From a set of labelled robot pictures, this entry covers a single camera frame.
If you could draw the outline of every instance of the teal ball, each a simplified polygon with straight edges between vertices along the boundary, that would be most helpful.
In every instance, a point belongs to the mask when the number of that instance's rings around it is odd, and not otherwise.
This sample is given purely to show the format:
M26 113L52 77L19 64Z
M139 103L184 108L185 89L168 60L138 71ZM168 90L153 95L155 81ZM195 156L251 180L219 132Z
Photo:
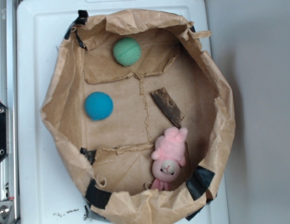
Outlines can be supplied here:
M113 101L106 93L91 93L85 100L85 112L92 120L103 120L113 112Z
M130 66L140 59L141 47L135 39L124 37L114 45L113 56L121 65Z

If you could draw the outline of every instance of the stuffed bunny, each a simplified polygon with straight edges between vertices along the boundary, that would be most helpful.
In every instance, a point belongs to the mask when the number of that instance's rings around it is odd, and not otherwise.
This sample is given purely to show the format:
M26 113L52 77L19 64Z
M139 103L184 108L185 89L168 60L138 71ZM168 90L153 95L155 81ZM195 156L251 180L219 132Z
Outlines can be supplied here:
M164 135L157 138L155 151L151 155L155 160L152 165L155 180L151 189L171 190L170 183L178 177L180 166L186 164L184 153L187 133L185 127L170 127L165 130Z

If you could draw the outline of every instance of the screw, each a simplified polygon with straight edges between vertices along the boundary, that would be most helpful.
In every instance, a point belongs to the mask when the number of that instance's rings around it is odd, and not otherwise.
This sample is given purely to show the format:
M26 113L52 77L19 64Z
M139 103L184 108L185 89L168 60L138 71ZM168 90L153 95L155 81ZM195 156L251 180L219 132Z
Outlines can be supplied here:
M5 108L4 107L0 107L0 113L3 113L3 112L5 112Z
M0 149L0 155L3 155L3 154L5 154L5 150Z
M2 219L7 218L9 213L10 213L10 209L7 206L3 205L0 207L0 216L2 217Z

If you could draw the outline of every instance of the wood chip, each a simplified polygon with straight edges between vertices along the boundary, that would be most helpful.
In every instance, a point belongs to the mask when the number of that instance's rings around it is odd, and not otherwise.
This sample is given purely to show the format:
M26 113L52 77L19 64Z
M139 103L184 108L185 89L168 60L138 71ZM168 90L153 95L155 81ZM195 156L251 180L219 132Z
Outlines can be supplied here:
M181 128L181 121L185 115L178 108L174 100L169 96L167 90L163 87L151 92L151 95L158 107L162 110L162 112L164 112L170 121L177 128Z

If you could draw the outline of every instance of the paper bag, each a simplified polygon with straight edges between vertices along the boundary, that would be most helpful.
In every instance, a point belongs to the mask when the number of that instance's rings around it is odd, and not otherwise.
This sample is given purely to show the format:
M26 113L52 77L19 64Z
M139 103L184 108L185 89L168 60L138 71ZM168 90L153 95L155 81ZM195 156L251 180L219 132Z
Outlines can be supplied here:
M159 11L93 17L80 11L59 48L41 116L91 210L112 223L191 219L217 195L234 138L233 96L201 51L199 38L210 32L196 33L192 25ZM113 57L113 45L126 36L142 49L140 60L128 67ZM154 142L173 126L150 95L161 88L185 115L182 126L189 134L180 179L172 191L159 192L145 186L154 179ZM105 120L93 121L84 110L86 97L96 91L113 99Z

